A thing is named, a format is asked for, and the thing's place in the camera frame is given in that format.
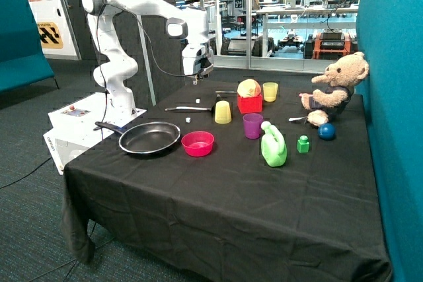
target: yellow warning sign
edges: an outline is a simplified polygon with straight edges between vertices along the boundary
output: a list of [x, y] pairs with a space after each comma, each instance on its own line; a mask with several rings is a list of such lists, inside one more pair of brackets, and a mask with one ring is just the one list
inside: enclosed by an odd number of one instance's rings
[[59, 28], [53, 22], [37, 23], [38, 33], [40, 34], [41, 47], [43, 49], [62, 49], [63, 41], [61, 40]]

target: teal sofa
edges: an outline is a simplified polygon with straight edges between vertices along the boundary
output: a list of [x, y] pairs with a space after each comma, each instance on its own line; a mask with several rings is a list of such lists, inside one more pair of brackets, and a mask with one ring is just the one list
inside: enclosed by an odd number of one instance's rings
[[360, 0], [359, 49], [370, 76], [358, 87], [395, 282], [423, 281], [423, 7]]
[[54, 78], [28, 0], [0, 0], [0, 8], [0, 92]]

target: teddy bear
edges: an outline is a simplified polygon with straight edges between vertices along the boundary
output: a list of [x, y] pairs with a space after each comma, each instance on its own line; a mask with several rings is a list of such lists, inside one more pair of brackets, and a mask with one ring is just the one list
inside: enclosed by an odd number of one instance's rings
[[341, 114], [354, 94], [354, 87], [369, 75], [369, 64], [364, 53], [345, 55], [325, 69], [325, 74], [313, 77], [312, 83], [327, 83], [323, 92], [319, 89], [312, 94], [300, 94], [301, 103], [309, 110], [307, 121], [319, 127]]

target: teddy bear ear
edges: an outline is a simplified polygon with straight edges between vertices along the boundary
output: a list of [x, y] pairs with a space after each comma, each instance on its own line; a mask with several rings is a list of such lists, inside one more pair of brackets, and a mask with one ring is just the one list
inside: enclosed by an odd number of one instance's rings
[[356, 52], [356, 53], [354, 53], [354, 55], [359, 55], [359, 56], [361, 56], [362, 58], [364, 58], [364, 53], [363, 53], [363, 52]]
[[365, 79], [367, 76], [369, 75], [369, 64], [365, 64], [364, 66], [363, 66], [363, 69], [362, 69], [362, 72], [360, 73], [360, 75], [358, 75], [357, 76], [357, 78], [359, 79], [359, 80], [363, 80], [363, 79]]

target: green block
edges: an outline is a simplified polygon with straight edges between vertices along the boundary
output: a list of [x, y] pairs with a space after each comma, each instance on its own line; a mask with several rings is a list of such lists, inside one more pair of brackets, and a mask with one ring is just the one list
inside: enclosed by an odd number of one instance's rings
[[302, 135], [297, 142], [297, 150], [300, 153], [307, 153], [309, 152], [310, 142], [309, 138], [306, 135]]

